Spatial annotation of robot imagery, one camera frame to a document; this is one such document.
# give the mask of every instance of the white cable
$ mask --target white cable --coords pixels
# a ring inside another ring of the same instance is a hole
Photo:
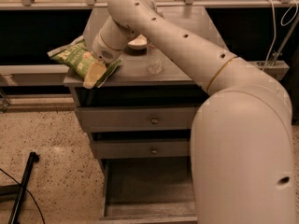
[[[271,4],[271,7],[272,7],[272,19],[273,19],[273,30],[274,30],[274,37],[273,37],[273,41],[272,41],[272,44],[271,44],[271,47],[268,51],[268,54],[267,54],[267,57],[265,59],[265,63],[263,65],[263,70],[265,69],[265,67],[268,65],[268,60],[269,60],[269,57],[270,57],[270,53],[271,53],[271,50],[274,46],[274,43],[277,39],[277,25],[276,25],[276,17],[275,17],[275,9],[274,9],[274,4],[273,4],[273,1],[272,0],[268,0]]]
[[[298,3],[297,3],[296,0],[292,0],[292,1],[293,1],[294,3],[293,3],[293,4],[289,7],[289,9],[285,12],[285,14],[283,15],[283,17],[282,17],[282,19],[281,19],[281,21],[280,21],[280,25],[281,25],[281,26],[286,26],[286,25],[290,24],[290,22],[293,21],[293,19],[296,17],[296,15],[297,15],[297,13],[298,13],[298,8],[299,8]],[[296,11],[295,11],[295,13],[293,14],[292,18],[291,18],[287,23],[283,23],[283,20],[284,20],[285,16],[288,14],[288,12],[292,9],[292,7],[293,7],[294,5],[296,5]]]

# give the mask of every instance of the drawer knob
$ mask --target drawer knob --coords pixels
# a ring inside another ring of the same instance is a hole
[[[152,148],[151,148],[151,153],[152,153],[152,154],[157,154],[157,149],[156,149],[156,147],[152,147]]]
[[[151,123],[152,124],[158,124],[159,120],[157,119],[157,117],[154,116],[154,117],[151,118]]]

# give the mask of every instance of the green packet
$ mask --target green packet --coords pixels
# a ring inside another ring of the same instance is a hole
[[[84,37],[81,35],[72,43],[48,52],[49,57],[57,63],[65,64],[84,79],[83,87],[101,87],[115,71],[121,60],[105,64],[96,59],[87,50]]]

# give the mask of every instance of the black cable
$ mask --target black cable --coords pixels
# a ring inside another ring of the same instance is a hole
[[[19,183],[15,178],[13,178],[11,175],[9,175],[7,172],[5,172],[2,168],[0,168],[0,171],[3,172],[3,173],[4,173],[5,175],[7,175],[8,177],[10,177],[12,180],[14,180],[19,186],[21,186],[21,183]],[[38,209],[38,212],[39,212],[39,214],[40,214],[40,216],[41,216],[41,218],[42,218],[42,220],[43,220],[43,223],[45,224],[46,222],[45,222],[44,216],[43,216],[43,214],[42,214],[42,212],[41,212],[41,210],[40,210],[40,208],[39,208],[39,206],[38,206],[38,204],[37,204],[37,201],[36,201],[34,195],[33,195],[28,189],[26,189],[26,191],[27,191],[27,192],[30,194],[30,196],[32,197],[34,203],[36,204],[36,207],[37,207],[37,209]]]

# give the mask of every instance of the terrazzo floor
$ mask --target terrazzo floor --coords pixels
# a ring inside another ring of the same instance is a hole
[[[293,126],[293,141],[298,174],[299,124]],[[21,181],[31,151],[40,156],[40,161],[34,164],[28,189],[46,223],[97,223],[104,178],[89,139],[80,129],[71,98],[37,99],[26,104],[16,100],[0,114],[0,168]],[[9,184],[13,181],[0,173],[0,186]],[[0,203],[0,224],[8,222],[12,206],[13,202]],[[28,195],[19,221],[42,223]]]

